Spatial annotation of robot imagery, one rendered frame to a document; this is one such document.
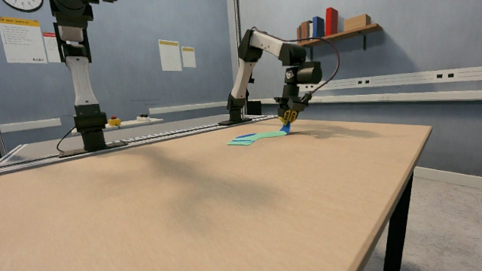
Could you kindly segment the mint green sock with blue heel and toe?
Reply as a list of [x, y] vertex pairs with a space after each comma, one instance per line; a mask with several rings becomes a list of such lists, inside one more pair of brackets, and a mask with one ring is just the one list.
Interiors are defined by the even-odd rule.
[[289, 133], [290, 128], [291, 128], [290, 123], [287, 122], [286, 126], [283, 124], [280, 131], [241, 135], [241, 136], [236, 137], [231, 142], [228, 142], [227, 145], [250, 145], [252, 142], [254, 142], [255, 140], [260, 139], [260, 138], [286, 135], [286, 134]]

